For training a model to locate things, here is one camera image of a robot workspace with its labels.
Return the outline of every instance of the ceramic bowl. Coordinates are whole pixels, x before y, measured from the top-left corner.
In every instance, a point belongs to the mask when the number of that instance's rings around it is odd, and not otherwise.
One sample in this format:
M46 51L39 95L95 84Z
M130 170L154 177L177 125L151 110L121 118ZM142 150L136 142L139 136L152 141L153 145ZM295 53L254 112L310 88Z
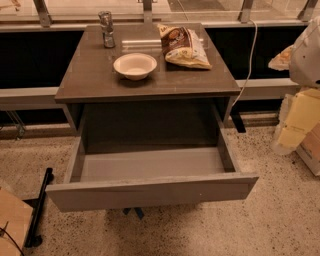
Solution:
M113 63L114 69L130 80L141 80L157 67L157 61L150 55L130 53L121 56Z

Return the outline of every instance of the drawer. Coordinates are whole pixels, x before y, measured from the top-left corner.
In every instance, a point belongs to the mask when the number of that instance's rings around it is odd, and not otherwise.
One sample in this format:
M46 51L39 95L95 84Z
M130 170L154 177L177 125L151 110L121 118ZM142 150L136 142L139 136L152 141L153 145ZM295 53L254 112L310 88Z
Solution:
M256 173L236 163L212 99L86 104L61 211L245 199Z

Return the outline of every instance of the glass panel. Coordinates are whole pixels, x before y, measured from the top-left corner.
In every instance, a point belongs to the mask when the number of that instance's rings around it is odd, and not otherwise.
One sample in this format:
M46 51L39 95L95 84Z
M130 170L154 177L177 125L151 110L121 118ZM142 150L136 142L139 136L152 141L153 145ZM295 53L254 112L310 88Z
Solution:
M253 20L296 19L307 0L255 0L252 7Z
M238 20L244 0L157 0L153 18L158 22L214 22ZM54 21L98 22L98 12L111 11L115 20L142 21L138 0L45 0ZM254 0L253 20L296 19L307 0ZM314 16L320 15L320 2ZM0 21L38 21L33 0L0 0Z
M168 0L171 21L231 21L237 20L242 0Z

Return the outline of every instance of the terrazzo floor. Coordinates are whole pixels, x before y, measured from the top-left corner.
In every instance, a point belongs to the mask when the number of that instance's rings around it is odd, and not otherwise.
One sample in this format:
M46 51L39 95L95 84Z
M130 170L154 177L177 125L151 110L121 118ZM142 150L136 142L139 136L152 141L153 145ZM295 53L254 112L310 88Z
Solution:
M74 137L66 125L0 131L0 186L21 199L38 195L47 167L63 181ZM243 171L260 178L246 200L120 210L61 213L46 199L41 246L26 256L320 255L320 178L299 156L274 154L274 127L248 127L228 137Z

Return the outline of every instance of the snack bag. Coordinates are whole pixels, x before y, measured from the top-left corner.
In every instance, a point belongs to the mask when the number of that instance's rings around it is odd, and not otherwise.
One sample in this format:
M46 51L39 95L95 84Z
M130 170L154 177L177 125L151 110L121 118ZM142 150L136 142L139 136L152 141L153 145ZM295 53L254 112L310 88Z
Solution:
M160 24L158 28L162 52L167 62L188 68L212 68L194 30Z

